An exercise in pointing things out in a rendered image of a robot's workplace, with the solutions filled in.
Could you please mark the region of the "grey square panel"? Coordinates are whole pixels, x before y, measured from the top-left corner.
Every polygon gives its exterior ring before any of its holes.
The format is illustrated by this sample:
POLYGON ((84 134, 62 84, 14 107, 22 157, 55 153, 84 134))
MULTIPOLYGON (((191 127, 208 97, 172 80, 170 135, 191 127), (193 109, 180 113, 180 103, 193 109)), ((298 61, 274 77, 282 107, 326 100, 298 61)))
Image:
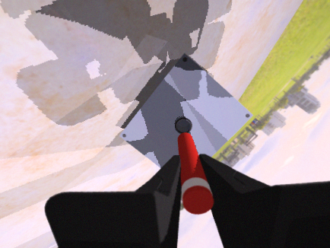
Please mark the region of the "grey square panel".
POLYGON ((189 133, 212 157, 253 115, 184 53, 119 135, 160 169, 189 133))

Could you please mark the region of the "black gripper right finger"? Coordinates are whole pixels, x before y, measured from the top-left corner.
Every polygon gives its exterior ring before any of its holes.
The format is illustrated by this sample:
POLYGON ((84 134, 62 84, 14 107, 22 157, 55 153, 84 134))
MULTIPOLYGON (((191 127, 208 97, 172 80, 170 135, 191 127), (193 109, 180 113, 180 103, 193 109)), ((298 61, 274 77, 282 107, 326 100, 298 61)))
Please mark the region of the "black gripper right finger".
POLYGON ((199 155, 224 248, 284 248, 292 220, 330 215, 330 180, 267 185, 199 155))

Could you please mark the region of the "red peg with white band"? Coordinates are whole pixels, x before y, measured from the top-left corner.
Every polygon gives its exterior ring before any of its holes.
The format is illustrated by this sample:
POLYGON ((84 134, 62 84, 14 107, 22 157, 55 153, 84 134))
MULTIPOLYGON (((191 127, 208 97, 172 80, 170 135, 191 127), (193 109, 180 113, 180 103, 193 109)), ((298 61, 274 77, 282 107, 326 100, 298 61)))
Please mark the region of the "red peg with white band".
POLYGON ((183 208, 191 214, 203 215, 213 206, 213 194, 189 133, 179 135, 178 149, 181 160, 183 208))

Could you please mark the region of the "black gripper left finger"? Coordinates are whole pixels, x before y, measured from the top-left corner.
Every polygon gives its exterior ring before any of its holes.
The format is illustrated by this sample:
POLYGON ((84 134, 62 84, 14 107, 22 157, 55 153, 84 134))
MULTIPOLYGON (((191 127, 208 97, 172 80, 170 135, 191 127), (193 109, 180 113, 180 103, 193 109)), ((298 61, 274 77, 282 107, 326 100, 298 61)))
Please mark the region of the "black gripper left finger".
POLYGON ((174 155, 136 191, 56 193, 44 212, 58 246, 80 240, 177 248, 181 198, 181 160, 174 155))

